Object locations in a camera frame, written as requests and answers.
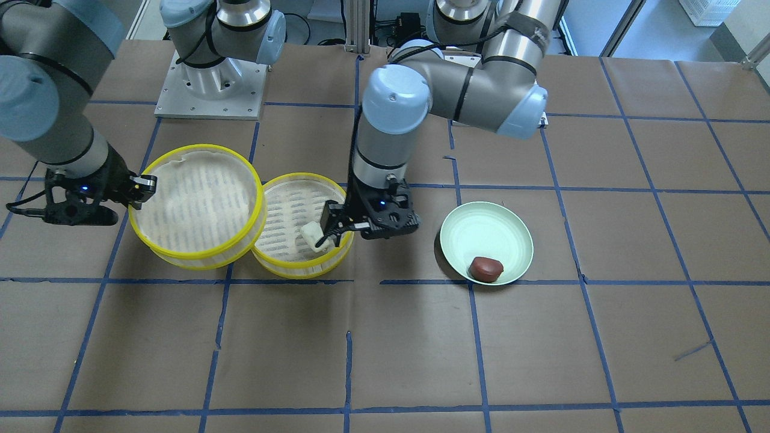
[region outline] light green plate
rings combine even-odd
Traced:
[[[532,236],[510,210],[488,202],[470,202],[449,212],[441,224],[441,250],[449,265],[468,280],[500,286],[517,280],[532,263]],[[470,276],[475,257],[489,257],[503,264],[503,273],[493,283]]]

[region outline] white crate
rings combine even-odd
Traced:
[[[700,27],[719,27],[741,0],[679,0],[690,21]]]

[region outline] metal mounting plate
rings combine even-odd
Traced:
[[[262,111],[268,65],[234,59],[243,73],[243,87],[226,99],[201,99],[193,95],[182,80],[182,68],[174,52],[155,107],[157,117],[174,119],[259,120]]]

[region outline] cable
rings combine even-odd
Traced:
[[[390,62],[391,63],[399,63],[399,62],[402,62],[404,59],[407,59],[407,58],[409,58],[409,57],[411,57],[413,55],[420,54],[421,52],[430,51],[431,49],[435,49],[435,48],[445,49],[448,46],[469,46],[469,45],[482,44],[482,43],[491,40],[495,36],[501,34],[502,32],[505,32],[505,31],[507,31],[509,29],[511,29],[511,28],[508,25],[502,25],[500,28],[498,28],[494,32],[490,33],[489,35],[486,35],[483,38],[481,38],[481,39],[479,39],[477,41],[473,41],[473,42],[464,42],[464,43],[460,43],[460,44],[447,43],[447,44],[430,44],[430,45],[426,45],[424,47],[420,47],[418,49],[410,51],[410,52],[408,52],[406,54],[399,55],[398,57],[396,57],[395,59],[391,60]]]
[[[27,175],[27,180],[24,181],[24,185],[22,186],[22,190],[19,191],[18,196],[23,196],[24,195],[24,191],[27,189],[27,185],[29,184],[29,180],[32,178],[32,174],[35,172],[35,169],[38,167],[38,163],[39,163],[39,161],[35,161],[35,165],[32,166],[32,170],[29,170],[29,175]],[[43,195],[45,195],[45,190],[40,191],[39,193],[37,193],[37,194],[35,194],[33,196],[30,196],[30,197],[27,197],[27,198],[25,198],[23,200],[15,201],[13,203],[6,203],[5,204],[5,208],[9,212],[15,213],[16,215],[23,215],[25,217],[30,217],[31,216],[31,217],[42,218],[42,215],[35,215],[33,213],[30,213],[29,209],[19,209],[19,208],[17,208],[17,206],[21,206],[22,204],[27,204],[27,203],[29,203],[29,202],[31,202],[33,200],[36,200],[36,199],[42,197]],[[37,211],[37,213],[39,213],[39,211],[40,211],[40,209],[32,209],[32,210]]]
[[[319,41],[317,45],[343,45],[344,43],[345,39],[331,38]]]
[[[299,18],[299,19],[301,19],[301,20],[303,20],[305,22],[305,25],[307,26],[307,39],[305,39],[305,43],[303,43],[302,45],[307,45],[307,43],[310,42],[310,23],[303,16],[298,15],[298,14],[284,13],[284,15],[296,16],[297,18]]]
[[[345,32],[345,39],[347,39],[347,21],[345,20],[345,0],[340,0],[340,14],[342,15],[342,30]]]
[[[207,14],[209,14],[210,16],[212,12],[214,15],[216,15],[216,13],[219,12],[218,10],[216,10],[216,2],[212,3],[211,6],[209,6],[209,11],[207,12]],[[211,24],[213,24],[214,21],[212,19],[209,19],[209,16],[206,17],[206,30],[200,36],[200,39],[198,39],[198,42],[196,42],[195,48],[191,49],[190,52],[188,52],[186,55],[180,56],[175,62],[176,65],[182,62],[186,62],[191,55],[195,54],[195,52],[198,51],[198,48],[200,48],[200,44],[203,43],[203,40],[206,39],[206,36],[211,32]]]

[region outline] yellow rim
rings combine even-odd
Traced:
[[[328,177],[321,176],[320,174],[304,173],[304,172],[289,173],[289,174],[284,174],[283,176],[278,176],[277,178],[270,180],[268,183],[265,184],[265,191],[269,190],[271,187],[279,183],[283,183],[284,180],[308,179],[308,178],[312,180],[319,180],[323,183],[328,183],[330,185],[333,185],[338,191],[340,191],[340,193],[342,194],[342,197],[345,197],[345,190],[343,190],[342,187],[337,185],[337,183],[334,182],[333,180],[329,179]],[[334,257],[336,253],[339,253],[340,250],[345,248],[347,244],[352,241],[353,241],[353,233],[347,232],[342,236],[342,240],[340,241],[340,245],[338,247],[332,248],[331,250],[329,250],[329,252],[325,253],[321,257],[316,257],[315,259],[304,261],[304,262],[287,262],[283,260],[274,259],[270,256],[265,255],[265,253],[260,251],[259,248],[256,247],[256,245],[254,246],[253,250],[259,258],[265,260],[267,263],[270,263],[274,266],[285,267],[286,269],[304,269],[306,267],[314,267],[322,263],[325,263],[327,260]]]
[[[283,272],[281,272],[281,271],[279,271],[279,270],[270,269],[270,268],[268,268],[268,267],[264,267],[264,268],[265,268],[265,269],[267,269],[269,272],[272,272],[273,274],[275,274],[275,275],[277,275],[277,276],[279,276],[279,277],[288,278],[288,279],[290,279],[290,280],[308,280],[308,279],[310,279],[310,278],[315,278],[315,277],[318,277],[318,276],[321,276],[321,275],[324,275],[324,274],[328,274],[329,272],[331,272],[332,270],[334,270],[336,267],[338,267],[338,266],[340,265],[340,263],[342,263],[342,261],[343,261],[343,260],[345,260],[345,257],[347,257],[347,254],[348,254],[348,253],[350,252],[350,250],[352,250],[352,249],[353,249],[353,246],[351,245],[351,246],[350,246],[350,248],[348,248],[347,250],[345,250],[345,252],[343,253],[343,255],[342,255],[342,256],[340,256],[340,259],[339,259],[337,262],[335,262],[333,265],[329,266],[329,267],[328,267],[328,268],[326,268],[325,270],[322,270],[322,271],[320,271],[320,272],[313,272],[312,274],[307,274],[307,275],[292,275],[292,274],[285,274],[285,273],[283,273]]]
[[[163,255],[158,254],[158,253],[156,253],[156,256],[164,259],[166,262],[168,262],[168,263],[170,263],[170,264],[172,264],[174,266],[178,266],[178,267],[181,267],[182,269],[187,269],[187,270],[209,270],[209,269],[216,269],[218,267],[227,266],[227,265],[231,264],[232,262],[238,260],[239,258],[245,256],[246,253],[248,253],[249,250],[251,250],[251,246],[250,245],[253,245],[256,242],[256,240],[259,239],[259,235],[262,234],[262,230],[265,229],[265,223],[266,222],[267,222],[267,218],[262,220],[262,223],[259,225],[259,230],[257,230],[256,234],[251,239],[251,243],[247,244],[246,247],[243,248],[243,250],[239,251],[238,254],[236,254],[232,258],[229,258],[228,260],[225,260],[225,261],[223,261],[221,263],[210,264],[210,265],[206,265],[206,266],[190,266],[190,265],[185,265],[185,264],[173,263],[168,258],[166,258],[166,256],[163,256]]]
[[[218,247],[210,248],[204,251],[182,253],[179,251],[173,251],[173,250],[168,250],[166,248],[163,248],[160,245],[152,242],[147,236],[145,236],[144,233],[142,233],[142,231],[139,229],[139,225],[137,224],[136,218],[134,217],[135,210],[130,207],[129,220],[131,221],[131,227],[133,227],[134,232],[136,232],[136,236],[138,236],[139,239],[142,240],[142,242],[144,242],[148,247],[153,249],[155,252],[160,254],[165,254],[168,257],[173,257],[175,259],[180,259],[180,260],[203,260],[208,257],[221,254],[226,250],[228,250],[229,248],[231,248],[233,245],[238,243],[239,240],[243,239],[243,237],[248,234],[251,227],[256,223],[256,218],[259,216],[259,212],[262,209],[262,201],[264,200],[264,189],[262,187],[262,182],[259,180],[259,175],[256,173],[254,166],[252,166],[251,163],[246,158],[244,158],[237,152],[232,151],[231,149],[227,149],[226,147],[222,147],[222,146],[217,146],[216,144],[192,144],[190,146],[180,147],[178,149],[172,150],[171,152],[165,153],[163,156],[156,159],[155,162],[150,164],[144,170],[144,174],[149,174],[152,171],[152,169],[156,168],[158,165],[162,163],[165,163],[166,160],[170,159],[172,156],[175,156],[179,153],[188,153],[189,151],[193,151],[193,150],[212,150],[212,149],[227,153],[231,156],[235,156],[242,163],[244,163],[251,171],[254,177],[254,183],[256,185],[256,202],[254,203],[254,210],[252,210],[252,213],[249,216],[249,220],[246,222],[246,225],[244,226],[244,228],[241,229],[241,231],[239,231],[235,236],[230,238],[227,242],[223,243],[222,245],[219,245]]]

